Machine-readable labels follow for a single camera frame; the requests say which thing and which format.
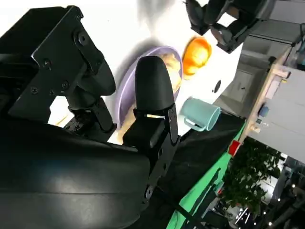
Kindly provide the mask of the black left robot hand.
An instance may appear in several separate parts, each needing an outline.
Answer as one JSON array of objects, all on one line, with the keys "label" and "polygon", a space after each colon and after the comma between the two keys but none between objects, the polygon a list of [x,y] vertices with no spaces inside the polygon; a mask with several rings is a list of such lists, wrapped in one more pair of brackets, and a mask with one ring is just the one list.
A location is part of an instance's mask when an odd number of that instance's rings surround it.
[{"label": "black left robot hand", "polygon": [[191,29],[199,35],[210,30],[217,46],[231,53],[270,18],[275,1],[209,0],[201,6],[196,0],[187,0],[185,4]]}]

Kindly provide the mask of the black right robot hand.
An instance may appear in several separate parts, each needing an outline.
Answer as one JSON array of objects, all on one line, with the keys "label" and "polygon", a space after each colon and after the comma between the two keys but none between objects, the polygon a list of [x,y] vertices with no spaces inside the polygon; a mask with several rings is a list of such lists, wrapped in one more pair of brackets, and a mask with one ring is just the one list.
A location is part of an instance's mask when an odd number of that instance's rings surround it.
[{"label": "black right robot hand", "polygon": [[122,145],[103,100],[113,74],[77,6],[28,10],[0,39],[0,226],[123,229],[147,207],[180,142],[159,56],[135,68]]}]

